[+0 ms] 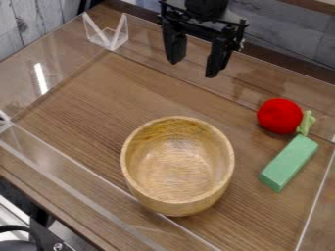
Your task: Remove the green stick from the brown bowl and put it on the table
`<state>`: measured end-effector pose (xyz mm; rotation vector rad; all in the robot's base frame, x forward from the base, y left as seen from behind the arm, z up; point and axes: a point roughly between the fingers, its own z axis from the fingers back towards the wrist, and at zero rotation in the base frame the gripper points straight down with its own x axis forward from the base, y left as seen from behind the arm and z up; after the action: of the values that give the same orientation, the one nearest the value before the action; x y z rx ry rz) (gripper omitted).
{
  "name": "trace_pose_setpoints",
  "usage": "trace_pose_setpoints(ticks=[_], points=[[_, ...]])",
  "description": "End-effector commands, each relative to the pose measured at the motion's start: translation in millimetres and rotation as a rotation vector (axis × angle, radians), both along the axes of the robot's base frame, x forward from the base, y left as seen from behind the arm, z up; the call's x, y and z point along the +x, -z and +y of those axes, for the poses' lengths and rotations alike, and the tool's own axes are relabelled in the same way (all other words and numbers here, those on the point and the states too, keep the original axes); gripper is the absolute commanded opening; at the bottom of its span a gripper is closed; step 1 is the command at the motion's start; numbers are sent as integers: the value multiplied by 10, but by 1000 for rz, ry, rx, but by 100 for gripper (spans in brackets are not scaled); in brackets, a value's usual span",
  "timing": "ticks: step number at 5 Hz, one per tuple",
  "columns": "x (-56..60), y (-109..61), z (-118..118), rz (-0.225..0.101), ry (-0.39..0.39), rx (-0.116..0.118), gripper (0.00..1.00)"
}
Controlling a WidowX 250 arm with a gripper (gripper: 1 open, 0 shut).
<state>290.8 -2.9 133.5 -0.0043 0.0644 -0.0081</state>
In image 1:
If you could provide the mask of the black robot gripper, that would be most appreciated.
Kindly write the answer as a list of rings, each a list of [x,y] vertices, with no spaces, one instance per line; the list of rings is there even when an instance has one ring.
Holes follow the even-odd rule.
[[[212,41],[205,77],[213,78],[240,49],[245,18],[229,9],[229,0],[160,0],[160,22],[168,61],[174,65],[185,57],[187,35]]]

